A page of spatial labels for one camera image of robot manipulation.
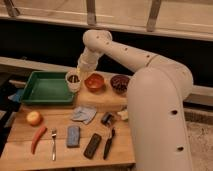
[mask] apple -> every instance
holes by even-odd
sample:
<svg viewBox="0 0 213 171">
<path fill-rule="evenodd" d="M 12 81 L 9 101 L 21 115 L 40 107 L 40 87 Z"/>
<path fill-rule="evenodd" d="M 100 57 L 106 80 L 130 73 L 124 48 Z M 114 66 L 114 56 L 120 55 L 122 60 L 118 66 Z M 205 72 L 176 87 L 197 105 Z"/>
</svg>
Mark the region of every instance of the apple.
<svg viewBox="0 0 213 171">
<path fill-rule="evenodd" d="M 37 126 L 42 121 L 42 116 L 38 111 L 32 111 L 27 114 L 27 122 L 32 126 Z"/>
</svg>

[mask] gray cloth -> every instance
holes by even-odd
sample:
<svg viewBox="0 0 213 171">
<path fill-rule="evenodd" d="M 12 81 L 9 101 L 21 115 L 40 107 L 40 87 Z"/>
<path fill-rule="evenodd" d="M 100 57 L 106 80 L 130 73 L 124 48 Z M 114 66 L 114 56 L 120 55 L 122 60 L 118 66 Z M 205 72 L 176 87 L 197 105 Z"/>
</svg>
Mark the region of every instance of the gray cloth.
<svg viewBox="0 0 213 171">
<path fill-rule="evenodd" d="M 84 124 L 87 125 L 95 117 L 96 113 L 97 113 L 97 109 L 95 107 L 79 106 L 74 109 L 71 119 L 73 121 L 83 122 Z"/>
</svg>

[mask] knife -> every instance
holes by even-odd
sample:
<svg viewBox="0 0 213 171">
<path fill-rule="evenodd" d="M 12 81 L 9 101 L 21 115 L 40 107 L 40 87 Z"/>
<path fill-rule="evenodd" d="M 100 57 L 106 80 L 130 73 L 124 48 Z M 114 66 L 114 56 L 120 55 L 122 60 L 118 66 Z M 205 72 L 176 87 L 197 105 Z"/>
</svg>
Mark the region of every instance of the knife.
<svg viewBox="0 0 213 171">
<path fill-rule="evenodd" d="M 115 129 L 113 128 L 112 131 L 111 131 L 111 135 L 110 137 L 107 139 L 106 141 L 106 144 L 105 144 L 105 148 L 104 148 L 104 156 L 103 156 L 103 159 L 105 160 L 109 154 L 109 150 L 110 150 L 110 147 L 112 145 L 112 139 L 113 137 L 115 136 Z"/>
</svg>

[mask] knife handle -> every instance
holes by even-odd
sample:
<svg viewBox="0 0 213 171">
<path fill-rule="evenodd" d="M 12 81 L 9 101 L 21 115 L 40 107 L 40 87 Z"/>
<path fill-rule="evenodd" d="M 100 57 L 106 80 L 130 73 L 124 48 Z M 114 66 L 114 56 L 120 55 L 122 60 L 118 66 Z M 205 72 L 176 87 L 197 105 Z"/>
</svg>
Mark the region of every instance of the knife handle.
<svg viewBox="0 0 213 171">
<path fill-rule="evenodd" d="M 107 158 L 108 156 L 108 153 L 109 153 L 109 149 L 111 147 L 111 144 L 112 144 L 112 138 L 108 138 L 107 139 L 107 142 L 105 144 L 105 148 L 104 148 L 104 160 Z"/>
</svg>

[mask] green plastic tray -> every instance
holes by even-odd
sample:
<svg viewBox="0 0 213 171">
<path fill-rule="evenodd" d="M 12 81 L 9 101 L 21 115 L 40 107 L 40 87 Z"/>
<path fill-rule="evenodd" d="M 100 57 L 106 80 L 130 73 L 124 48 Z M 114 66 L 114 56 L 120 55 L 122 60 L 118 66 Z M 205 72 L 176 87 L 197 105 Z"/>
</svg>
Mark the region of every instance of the green plastic tray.
<svg viewBox="0 0 213 171">
<path fill-rule="evenodd" d="M 75 93 L 69 91 L 64 72 L 34 71 L 24 88 L 21 102 L 28 105 L 70 105 Z"/>
</svg>

